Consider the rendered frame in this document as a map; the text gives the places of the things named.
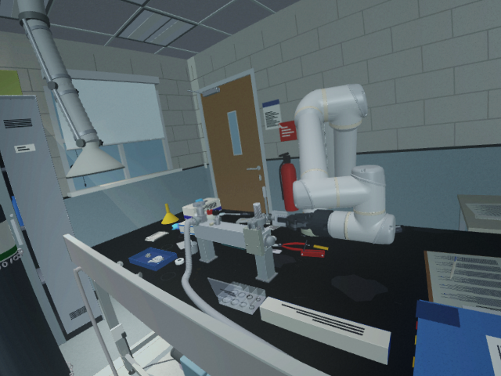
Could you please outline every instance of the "pliers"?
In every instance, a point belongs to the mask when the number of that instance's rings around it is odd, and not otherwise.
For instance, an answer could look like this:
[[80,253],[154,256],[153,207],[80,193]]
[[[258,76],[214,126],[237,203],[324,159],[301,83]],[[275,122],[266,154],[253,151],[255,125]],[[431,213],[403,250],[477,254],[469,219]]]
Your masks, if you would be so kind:
[[[291,245],[302,245],[303,248],[293,248],[290,247]],[[289,249],[291,251],[300,251],[301,256],[305,257],[320,257],[323,258],[325,257],[326,250],[328,250],[328,247],[322,247],[320,245],[314,245],[313,248],[318,248],[317,249],[306,249],[306,246],[308,245],[308,242],[305,241],[304,243],[285,243],[285,244],[275,244],[273,247],[282,247],[285,249]]]

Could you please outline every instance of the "cinder block wall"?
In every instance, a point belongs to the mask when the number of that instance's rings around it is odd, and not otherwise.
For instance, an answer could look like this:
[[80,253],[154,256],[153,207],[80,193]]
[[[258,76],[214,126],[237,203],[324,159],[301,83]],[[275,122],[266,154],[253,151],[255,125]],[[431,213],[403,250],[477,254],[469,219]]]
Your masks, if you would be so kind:
[[[202,164],[201,135],[197,132],[193,101],[187,91],[190,82],[185,60],[59,39],[56,45],[67,69],[157,76],[173,167]],[[0,31],[0,70],[17,71],[23,94],[37,96],[59,185],[63,196],[67,196],[69,188],[53,130],[57,125],[51,122],[43,91],[46,82],[41,78],[40,64],[24,34]]]
[[[500,0],[302,0],[188,66],[193,89],[254,68],[283,121],[312,90],[361,84],[359,153],[501,143]],[[265,152],[298,157],[298,143],[265,131]]]

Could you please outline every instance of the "ceiling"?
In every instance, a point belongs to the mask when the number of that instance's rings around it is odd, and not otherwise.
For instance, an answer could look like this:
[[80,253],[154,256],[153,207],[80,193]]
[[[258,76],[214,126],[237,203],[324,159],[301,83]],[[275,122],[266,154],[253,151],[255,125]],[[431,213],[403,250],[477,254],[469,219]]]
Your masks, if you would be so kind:
[[[43,1],[56,39],[186,60],[298,0]],[[0,31],[24,33],[18,14],[0,0]]]

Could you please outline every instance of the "gray desk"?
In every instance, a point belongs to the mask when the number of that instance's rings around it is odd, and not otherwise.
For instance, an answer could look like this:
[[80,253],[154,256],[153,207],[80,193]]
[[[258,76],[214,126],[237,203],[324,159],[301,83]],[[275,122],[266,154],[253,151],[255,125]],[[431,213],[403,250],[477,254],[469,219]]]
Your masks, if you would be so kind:
[[476,219],[467,204],[501,204],[501,196],[474,196],[458,194],[460,201],[460,231],[477,233],[501,233],[501,221],[492,219]]

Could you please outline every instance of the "red fire extinguisher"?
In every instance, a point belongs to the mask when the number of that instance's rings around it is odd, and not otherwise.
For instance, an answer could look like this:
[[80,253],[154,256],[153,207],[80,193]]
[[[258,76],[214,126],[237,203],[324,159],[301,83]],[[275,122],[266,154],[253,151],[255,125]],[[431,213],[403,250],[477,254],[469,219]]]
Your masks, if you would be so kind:
[[294,205],[294,194],[292,191],[292,183],[296,181],[296,168],[290,163],[289,153],[280,154],[283,162],[280,165],[280,189],[282,190],[282,199],[285,203],[285,210],[295,212],[297,210]]

